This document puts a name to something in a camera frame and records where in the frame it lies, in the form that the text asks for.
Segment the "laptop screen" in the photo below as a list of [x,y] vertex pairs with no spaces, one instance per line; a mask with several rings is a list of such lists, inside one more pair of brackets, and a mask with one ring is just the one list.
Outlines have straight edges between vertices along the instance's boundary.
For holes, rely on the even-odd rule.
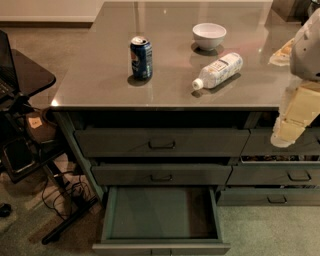
[[14,68],[8,35],[0,30],[0,78],[18,89],[18,79]]

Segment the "cabinet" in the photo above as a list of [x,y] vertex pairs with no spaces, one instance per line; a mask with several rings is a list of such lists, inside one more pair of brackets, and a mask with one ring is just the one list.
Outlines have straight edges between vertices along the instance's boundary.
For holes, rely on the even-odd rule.
[[59,112],[106,206],[94,250],[220,255],[230,245],[221,238],[217,205],[320,205],[318,120],[279,149],[269,142],[275,117],[276,111]]
[[319,205],[318,120],[295,144],[277,148],[269,142],[272,116],[275,113],[261,113],[249,129],[249,139],[219,193],[218,205]]

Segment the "bottle cap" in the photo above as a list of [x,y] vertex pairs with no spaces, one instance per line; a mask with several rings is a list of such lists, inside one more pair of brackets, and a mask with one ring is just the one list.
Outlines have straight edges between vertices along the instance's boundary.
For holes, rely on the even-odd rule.
[[194,80],[192,82],[192,87],[195,90],[200,90],[201,88],[203,88],[203,81],[200,78],[197,78],[196,80]]

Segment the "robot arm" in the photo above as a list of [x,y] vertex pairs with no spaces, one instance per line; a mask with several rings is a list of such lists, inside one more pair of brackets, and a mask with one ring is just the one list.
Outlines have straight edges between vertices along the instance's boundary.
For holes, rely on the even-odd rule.
[[291,73],[304,81],[288,87],[279,107],[271,143],[288,147],[320,114],[320,9],[296,34],[290,55]]

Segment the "open drawer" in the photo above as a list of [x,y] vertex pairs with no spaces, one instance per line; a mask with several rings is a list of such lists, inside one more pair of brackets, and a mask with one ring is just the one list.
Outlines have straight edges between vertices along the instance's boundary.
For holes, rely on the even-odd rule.
[[110,187],[102,255],[223,255],[213,188]]

